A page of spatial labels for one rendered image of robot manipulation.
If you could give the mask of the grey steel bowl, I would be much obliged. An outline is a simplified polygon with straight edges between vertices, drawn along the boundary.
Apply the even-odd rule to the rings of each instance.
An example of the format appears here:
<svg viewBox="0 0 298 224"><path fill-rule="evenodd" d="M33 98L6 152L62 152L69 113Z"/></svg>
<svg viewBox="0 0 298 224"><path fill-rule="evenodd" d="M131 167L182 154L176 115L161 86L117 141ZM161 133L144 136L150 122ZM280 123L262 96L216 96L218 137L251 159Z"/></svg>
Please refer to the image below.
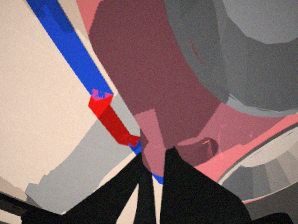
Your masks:
<svg viewBox="0 0 298 224"><path fill-rule="evenodd" d="M251 150L217 182L242 202L271 195L298 182L298 124Z"/></svg>
<svg viewBox="0 0 298 224"><path fill-rule="evenodd" d="M163 3L184 59L219 101L257 117L298 114L298 0Z"/></svg>

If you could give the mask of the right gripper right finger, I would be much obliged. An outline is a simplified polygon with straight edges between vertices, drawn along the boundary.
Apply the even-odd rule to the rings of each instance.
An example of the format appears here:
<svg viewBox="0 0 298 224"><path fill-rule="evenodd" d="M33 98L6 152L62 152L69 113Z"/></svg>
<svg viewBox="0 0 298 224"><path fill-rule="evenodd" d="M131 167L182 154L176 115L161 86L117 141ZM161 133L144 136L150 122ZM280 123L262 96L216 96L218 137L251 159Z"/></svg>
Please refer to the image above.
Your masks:
<svg viewBox="0 0 298 224"><path fill-rule="evenodd" d="M165 151L160 224L243 224L251 217L241 199L184 161L175 146Z"/></svg>

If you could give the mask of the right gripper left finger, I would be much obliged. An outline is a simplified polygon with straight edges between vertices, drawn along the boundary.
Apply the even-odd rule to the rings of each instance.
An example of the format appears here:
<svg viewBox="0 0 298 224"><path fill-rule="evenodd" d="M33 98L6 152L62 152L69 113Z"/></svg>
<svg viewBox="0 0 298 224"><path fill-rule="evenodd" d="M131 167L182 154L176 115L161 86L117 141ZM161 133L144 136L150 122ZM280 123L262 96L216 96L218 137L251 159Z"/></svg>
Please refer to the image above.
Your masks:
<svg viewBox="0 0 298 224"><path fill-rule="evenodd" d="M51 224L116 224L135 188L133 224L157 224L152 173L139 152L120 172Z"/></svg>

